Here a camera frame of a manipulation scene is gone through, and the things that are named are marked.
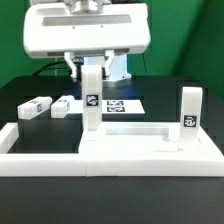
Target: white robot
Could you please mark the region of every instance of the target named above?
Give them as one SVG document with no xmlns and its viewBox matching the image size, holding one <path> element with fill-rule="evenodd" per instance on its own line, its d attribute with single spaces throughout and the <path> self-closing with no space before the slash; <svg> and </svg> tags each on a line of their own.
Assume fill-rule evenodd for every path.
<svg viewBox="0 0 224 224">
<path fill-rule="evenodd" d="M 109 0 L 31 0 L 24 25 L 24 48 L 32 58 L 64 57 L 77 79 L 81 69 L 83 127 L 102 121 L 102 76 L 108 86 L 130 79 L 126 54 L 143 53 L 150 43 L 147 5 Z"/>
</svg>

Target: black surface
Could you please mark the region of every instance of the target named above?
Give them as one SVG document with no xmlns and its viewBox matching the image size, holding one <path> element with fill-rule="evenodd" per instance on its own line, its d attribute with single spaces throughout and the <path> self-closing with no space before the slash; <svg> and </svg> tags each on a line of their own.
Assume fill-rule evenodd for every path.
<svg viewBox="0 0 224 224">
<path fill-rule="evenodd" d="M 179 77 L 138 77 L 132 84 L 104 89 L 105 99 L 140 99 L 144 117 L 104 120 L 179 121 L 183 86 L 201 86 Z M 201 125 L 224 146 L 224 101 L 203 88 Z M 17 122 L 17 105 L 37 96 L 81 98 L 69 78 L 21 77 L 0 90 L 0 126 Z M 82 134 L 81 116 L 51 119 L 49 111 L 19 121 L 20 138 L 11 153 L 74 152 Z M 0 223 L 222 224 L 224 178 L 45 177 L 0 178 Z"/>
</svg>

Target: small white block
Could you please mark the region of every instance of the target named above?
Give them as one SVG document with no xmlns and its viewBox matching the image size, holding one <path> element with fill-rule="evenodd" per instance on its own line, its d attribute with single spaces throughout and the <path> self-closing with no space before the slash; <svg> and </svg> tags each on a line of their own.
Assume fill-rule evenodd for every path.
<svg viewBox="0 0 224 224">
<path fill-rule="evenodd" d="M 169 125 L 168 139 L 177 142 L 180 136 L 180 124 Z"/>
<path fill-rule="evenodd" d="M 71 103 L 74 100 L 73 96 L 62 96 L 51 106 L 51 117 L 64 118 L 70 110 Z"/>
<path fill-rule="evenodd" d="M 7 123 L 0 131 L 0 153 L 7 153 L 18 137 L 18 124 Z"/>
<path fill-rule="evenodd" d="M 17 107 L 19 119 L 31 120 L 50 109 L 51 97 L 37 97 Z"/>
<path fill-rule="evenodd" d="M 195 150 L 198 141 L 202 88 L 184 87 L 181 104 L 179 150 Z"/>
</svg>

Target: qr code sticker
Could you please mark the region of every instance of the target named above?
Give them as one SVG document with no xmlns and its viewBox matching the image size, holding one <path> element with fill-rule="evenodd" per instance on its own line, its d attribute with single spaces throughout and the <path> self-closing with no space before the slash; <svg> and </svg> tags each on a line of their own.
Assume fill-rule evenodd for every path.
<svg viewBox="0 0 224 224">
<path fill-rule="evenodd" d="M 123 106 L 124 101 L 123 100 L 108 100 L 107 106 Z"/>
<path fill-rule="evenodd" d="M 107 107 L 107 112 L 109 113 L 124 113 L 124 107 Z"/>
</svg>

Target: raised white edge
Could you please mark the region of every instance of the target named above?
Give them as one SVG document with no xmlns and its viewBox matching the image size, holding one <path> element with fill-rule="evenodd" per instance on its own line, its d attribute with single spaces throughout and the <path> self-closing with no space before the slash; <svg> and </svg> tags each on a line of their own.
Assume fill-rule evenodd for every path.
<svg viewBox="0 0 224 224">
<path fill-rule="evenodd" d="M 119 128 L 125 124 L 113 125 Z M 177 152 L 173 156 L 161 152 L 139 156 L 0 154 L 0 176 L 224 176 L 224 157 L 202 128 L 199 141 L 205 147 L 204 155 L 181 151 L 178 156 Z"/>
</svg>

